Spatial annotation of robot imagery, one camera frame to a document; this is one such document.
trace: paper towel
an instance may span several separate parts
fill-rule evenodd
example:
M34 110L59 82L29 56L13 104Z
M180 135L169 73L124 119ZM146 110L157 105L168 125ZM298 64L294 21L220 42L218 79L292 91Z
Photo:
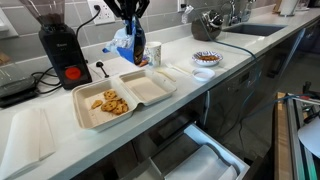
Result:
M234 180L236 178L237 173L234 167L225 164L207 145L201 146L188 159L165 176L166 180Z
M0 166L0 179L14 176L54 153L55 145L45 112L32 108L12 119L8 143Z
M292 16L299 0L282 0L279 10L282 16Z

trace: cup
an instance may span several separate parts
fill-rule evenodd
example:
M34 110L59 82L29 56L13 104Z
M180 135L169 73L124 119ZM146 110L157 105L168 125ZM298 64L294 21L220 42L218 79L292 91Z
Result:
M161 65L161 42L147 42L145 46L145 56L147 56L148 64L152 67Z

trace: white paper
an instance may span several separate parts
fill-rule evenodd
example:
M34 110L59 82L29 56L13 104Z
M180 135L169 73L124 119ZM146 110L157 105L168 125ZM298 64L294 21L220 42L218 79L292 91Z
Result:
M283 0L280 5L280 15L294 15L298 0Z
M208 180L224 178L236 179L236 171L226 165L208 146L203 145L177 168L171 171L166 180L192 179Z
M17 113L0 166L0 179L22 172L55 151L52 134L40 108Z
M320 119L316 117L298 131L301 143L315 156L320 158Z

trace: small bowl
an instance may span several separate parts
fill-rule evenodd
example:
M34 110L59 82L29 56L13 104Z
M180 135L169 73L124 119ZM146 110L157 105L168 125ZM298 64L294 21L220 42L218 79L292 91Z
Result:
M193 77L201 82L207 82L215 76L215 72L208 68L197 68L192 71Z
M216 60L202 60L200 59L201 56L215 56L218 59ZM192 56L192 59L201 66L213 66L218 64L219 61L223 59L222 55L213 51L203 51L197 52Z

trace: takeout container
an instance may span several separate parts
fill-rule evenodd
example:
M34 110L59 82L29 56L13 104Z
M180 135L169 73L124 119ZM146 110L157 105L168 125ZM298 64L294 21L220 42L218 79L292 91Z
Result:
M121 115L103 112L100 107L91 109L95 100L106 102L103 93L114 89L118 97L126 100L129 110ZM78 124L83 129L101 130L132 116L139 103L149 106L168 98L176 87L151 70L140 70L117 78L79 86L72 91L73 105Z

